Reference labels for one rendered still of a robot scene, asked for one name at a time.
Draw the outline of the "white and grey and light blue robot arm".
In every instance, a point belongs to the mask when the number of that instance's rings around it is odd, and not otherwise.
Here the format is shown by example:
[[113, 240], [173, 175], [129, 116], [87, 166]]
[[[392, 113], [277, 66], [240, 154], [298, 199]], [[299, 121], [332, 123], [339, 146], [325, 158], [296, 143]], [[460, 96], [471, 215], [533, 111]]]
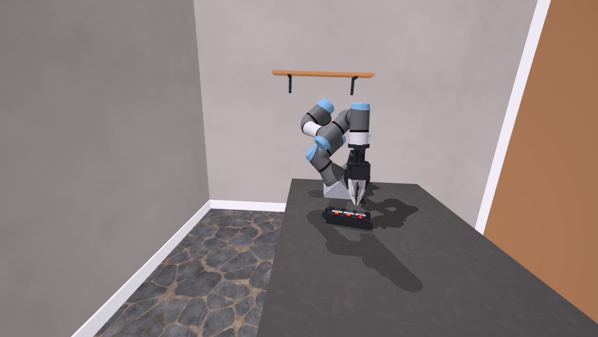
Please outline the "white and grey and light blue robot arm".
[[301, 121], [302, 132], [315, 138], [315, 144], [305, 157], [319, 171], [324, 184], [329, 187], [345, 174], [345, 170], [330, 159], [346, 142], [345, 133], [350, 129], [351, 144], [368, 144], [369, 103], [352, 103], [350, 109], [342, 110], [336, 119], [331, 120], [334, 110], [328, 99], [320, 100]]

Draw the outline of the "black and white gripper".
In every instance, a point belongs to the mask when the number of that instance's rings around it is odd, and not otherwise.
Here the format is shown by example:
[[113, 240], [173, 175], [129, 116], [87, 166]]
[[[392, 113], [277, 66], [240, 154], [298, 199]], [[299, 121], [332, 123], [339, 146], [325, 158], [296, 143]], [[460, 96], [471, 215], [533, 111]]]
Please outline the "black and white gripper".
[[[357, 147], [358, 146], [358, 147]], [[353, 148], [353, 159], [347, 162], [347, 169], [345, 169], [345, 184], [348, 188], [352, 202], [357, 206], [362, 199], [362, 195], [370, 182], [370, 168], [371, 164], [365, 161], [365, 150], [369, 148], [370, 144], [356, 145], [348, 143], [348, 148]], [[349, 168], [349, 169], [348, 169]], [[355, 180], [358, 181], [359, 190], [357, 198], [354, 194]]]

